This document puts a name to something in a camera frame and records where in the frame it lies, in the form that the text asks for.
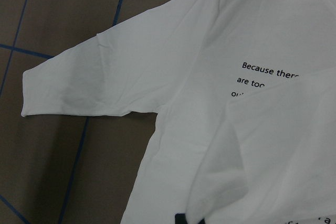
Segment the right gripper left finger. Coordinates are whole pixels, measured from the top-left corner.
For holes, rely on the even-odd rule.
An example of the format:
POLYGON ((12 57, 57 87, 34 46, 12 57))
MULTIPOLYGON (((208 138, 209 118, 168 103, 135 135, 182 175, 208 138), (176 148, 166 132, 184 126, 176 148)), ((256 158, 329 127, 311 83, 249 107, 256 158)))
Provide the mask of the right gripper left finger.
POLYGON ((175 211, 175 224, 187 224, 186 207, 179 207, 175 211))

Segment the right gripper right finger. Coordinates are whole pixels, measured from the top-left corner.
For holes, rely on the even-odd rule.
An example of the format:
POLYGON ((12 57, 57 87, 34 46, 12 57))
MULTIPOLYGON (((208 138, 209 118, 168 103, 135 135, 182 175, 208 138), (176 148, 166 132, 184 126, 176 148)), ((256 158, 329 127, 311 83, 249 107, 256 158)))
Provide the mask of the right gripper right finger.
POLYGON ((198 213, 195 215, 195 223, 196 224, 204 224, 205 223, 205 216, 203 213, 198 213))

